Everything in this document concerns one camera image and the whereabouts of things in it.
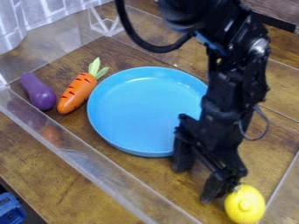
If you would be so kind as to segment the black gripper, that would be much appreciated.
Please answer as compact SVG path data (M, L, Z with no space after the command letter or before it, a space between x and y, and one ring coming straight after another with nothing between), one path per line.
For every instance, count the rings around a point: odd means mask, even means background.
M216 104L201 100L200 119L179 115L180 123L175 128L172 169L188 171L199 158L211 170L200 201L211 203L221 198L248 174L239 157L237 147L243 140L239 131L240 113L223 112Z

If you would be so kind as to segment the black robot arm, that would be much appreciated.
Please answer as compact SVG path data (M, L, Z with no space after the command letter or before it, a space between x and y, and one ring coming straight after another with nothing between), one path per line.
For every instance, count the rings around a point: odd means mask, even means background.
M200 201L233 191L248 170L239 157L257 104L265 99L269 54L267 29L240 0L159 0L163 19L192 32L207 46L208 89L200 117L179 115L172 168L183 172L196 159L211 170Z

